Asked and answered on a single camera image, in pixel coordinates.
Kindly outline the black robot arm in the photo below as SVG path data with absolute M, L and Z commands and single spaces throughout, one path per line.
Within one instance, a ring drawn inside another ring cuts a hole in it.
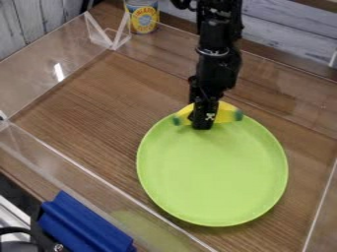
M 235 87 L 242 66 L 236 41 L 242 37 L 242 0 L 169 0 L 179 10 L 196 13 L 199 61 L 188 78 L 191 111 L 187 122 L 196 130 L 243 119 L 234 105 L 220 101 Z

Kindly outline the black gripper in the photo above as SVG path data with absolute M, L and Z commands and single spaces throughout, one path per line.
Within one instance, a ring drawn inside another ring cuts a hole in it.
M 223 92 L 235 86 L 242 57 L 236 49 L 230 49 L 226 53 L 219 54 L 203 50 L 199 50 L 198 53 L 196 77 L 188 78 L 188 103 L 194 105 L 188 119 L 196 130 L 208 130 L 218 111 L 215 98 L 220 98 Z

